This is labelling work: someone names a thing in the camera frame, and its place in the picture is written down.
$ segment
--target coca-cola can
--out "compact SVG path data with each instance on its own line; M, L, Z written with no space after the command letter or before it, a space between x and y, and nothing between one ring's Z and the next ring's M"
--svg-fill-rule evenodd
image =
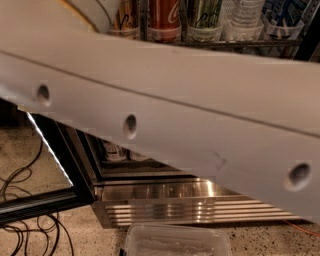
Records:
M167 30L167 33L153 33L157 42L172 42L177 38L180 28L180 0L149 0L149 27L155 30Z

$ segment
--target soda can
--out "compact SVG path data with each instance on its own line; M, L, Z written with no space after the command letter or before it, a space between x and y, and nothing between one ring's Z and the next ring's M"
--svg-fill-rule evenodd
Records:
M149 0L149 28L168 31L152 33L155 41L166 43L177 38L176 29L181 27L179 10L180 0Z
M139 0L121 0L110 34L136 39L139 36Z
M141 155L141 154L133 152L133 151L130 151L129 155L130 155L131 160L138 161L138 162L142 162L142 161L149 159L149 157L146 157L144 155Z
M139 3L137 0L121 0L113 21L113 30L131 30L139 27Z
M188 0L187 17L193 28L214 28L219 21L222 0Z
M127 150L113 144L111 142L104 142L103 146L106 150L106 158L111 162L120 162L127 159Z

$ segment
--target stainless steel panel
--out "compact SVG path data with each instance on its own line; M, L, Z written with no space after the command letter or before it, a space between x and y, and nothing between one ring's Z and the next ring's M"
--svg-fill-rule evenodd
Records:
M137 222L192 224L299 218L203 179L148 182L108 182L100 186L94 211L102 226L126 228Z

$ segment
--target hole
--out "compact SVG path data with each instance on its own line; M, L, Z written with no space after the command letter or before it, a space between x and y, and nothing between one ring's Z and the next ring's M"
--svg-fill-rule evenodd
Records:
M311 170L308 164L300 164L292 169L285 181L285 187L290 191L305 188L311 180Z
M133 139L137 133L137 120L134 115L127 117L124 126L123 132L128 139Z
M38 89L37 100L45 107L50 106L50 93L46 85L41 85Z

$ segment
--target led light strip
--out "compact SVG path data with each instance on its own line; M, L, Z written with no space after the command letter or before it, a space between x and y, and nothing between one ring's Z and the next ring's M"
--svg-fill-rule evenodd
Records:
M70 186L73 187L73 183L70 180L68 174L66 173L65 169L63 168L63 166L61 165L59 159L56 157L55 153L53 152L53 150L51 149L48 141L45 139L45 137L43 136L43 133L41 132L40 128L38 127L38 125L36 124L34 118L32 117L32 115L30 113L27 113L27 116L30 120L30 122L34 125L36 131L38 132L38 134L40 135L43 143L48 147L48 151L50 152L50 154L53 156L53 159L56 161L56 163L58 164L60 170L62 171L62 173L64 174L64 176L66 177L67 181L69 182Z

